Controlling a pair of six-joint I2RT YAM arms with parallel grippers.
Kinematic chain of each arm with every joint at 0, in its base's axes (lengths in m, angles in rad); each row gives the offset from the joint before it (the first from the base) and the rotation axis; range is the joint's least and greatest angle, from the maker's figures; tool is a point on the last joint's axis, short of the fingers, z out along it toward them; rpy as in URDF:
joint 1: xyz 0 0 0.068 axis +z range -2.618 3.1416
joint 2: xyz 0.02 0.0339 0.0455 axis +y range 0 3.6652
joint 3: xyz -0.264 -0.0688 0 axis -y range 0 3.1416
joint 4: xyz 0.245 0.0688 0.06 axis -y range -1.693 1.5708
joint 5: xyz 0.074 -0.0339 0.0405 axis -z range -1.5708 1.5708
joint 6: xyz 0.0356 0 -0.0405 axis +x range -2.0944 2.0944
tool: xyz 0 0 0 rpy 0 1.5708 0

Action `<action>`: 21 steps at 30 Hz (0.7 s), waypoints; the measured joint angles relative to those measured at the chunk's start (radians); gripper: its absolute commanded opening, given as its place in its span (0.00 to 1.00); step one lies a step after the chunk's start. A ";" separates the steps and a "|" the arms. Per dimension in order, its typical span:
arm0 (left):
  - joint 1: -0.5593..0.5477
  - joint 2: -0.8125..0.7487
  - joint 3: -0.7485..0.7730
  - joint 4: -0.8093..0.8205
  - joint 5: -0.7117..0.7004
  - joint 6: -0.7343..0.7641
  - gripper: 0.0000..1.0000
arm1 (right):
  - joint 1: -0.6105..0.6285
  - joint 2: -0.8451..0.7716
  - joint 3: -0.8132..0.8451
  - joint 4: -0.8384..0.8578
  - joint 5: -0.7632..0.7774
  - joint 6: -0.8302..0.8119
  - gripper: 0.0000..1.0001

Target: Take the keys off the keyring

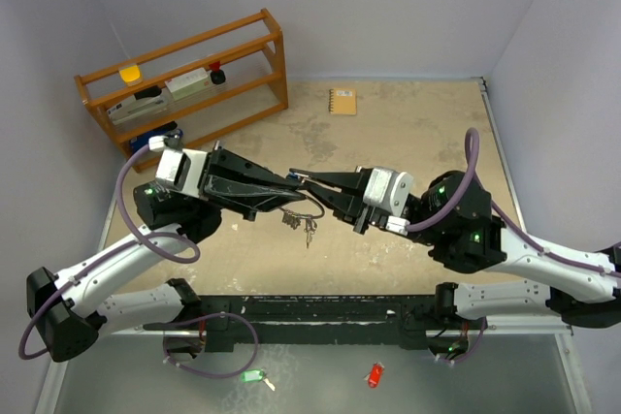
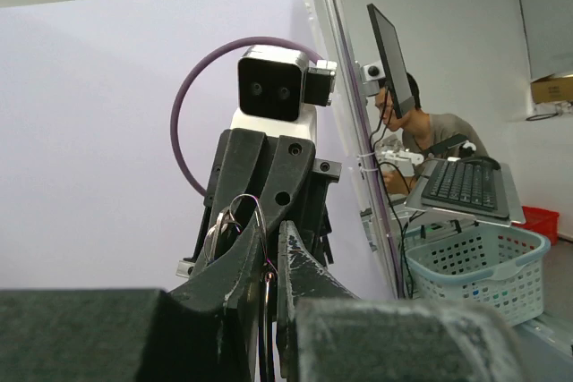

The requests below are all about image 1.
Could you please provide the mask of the silver metal keyring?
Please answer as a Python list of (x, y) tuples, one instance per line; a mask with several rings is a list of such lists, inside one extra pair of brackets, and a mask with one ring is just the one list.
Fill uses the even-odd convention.
[(292, 230), (297, 230), (300, 226), (304, 226), (307, 233), (314, 233), (317, 229), (317, 221), (325, 215), (325, 208), (312, 198), (309, 198), (309, 201), (319, 209), (319, 213), (301, 213), (286, 207), (280, 207), (279, 211), (282, 213), (282, 223)]

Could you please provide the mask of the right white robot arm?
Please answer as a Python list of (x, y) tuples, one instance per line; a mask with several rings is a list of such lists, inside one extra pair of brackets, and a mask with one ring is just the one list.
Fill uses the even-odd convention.
[(419, 197), (410, 193), (410, 174), (382, 167), (350, 173), (293, 169), (289, 176), (359, 234), (376, 227), (425, 245), (434, 261), (458, 273), (514, 275), (493, 285), (437, 285), (431, 313), (443, 328), (498, 314), (554, 315), (587, 329), (620, 321), (618, 246), (586, 252), (531, 236), (464, 172), (438, 176)]

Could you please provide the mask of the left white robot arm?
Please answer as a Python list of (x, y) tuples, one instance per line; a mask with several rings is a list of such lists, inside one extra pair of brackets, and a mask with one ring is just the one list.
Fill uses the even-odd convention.
[(222, 147), (183, 148), (173, 138), (153, 137), (122, 167), (116, 205), (128, 235), (72, 267), (39, 268), (26, 279), (30, 322), (18, 354), (31, 359), (26, 343), (37, 332), (41, 355), (69, 361), (99, 338), (131, 327), (172, 322), (196, 324), (198, 299), (183, 280), (172, 279), (145, 292), (120, 295), (118, 289), (167, 260), (197, 262), (199, 242), (221, 225), (223, 210), (252, 221), (304, 200), (301, 184), (277, 175)]

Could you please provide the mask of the yellow tagged key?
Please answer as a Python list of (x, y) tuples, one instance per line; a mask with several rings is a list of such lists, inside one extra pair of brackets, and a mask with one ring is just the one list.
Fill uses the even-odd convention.
[(305, 232), (306, 232), (306, 248), (310, 248), (311, 242), (314, 236), (314, 229), (307, 228)]

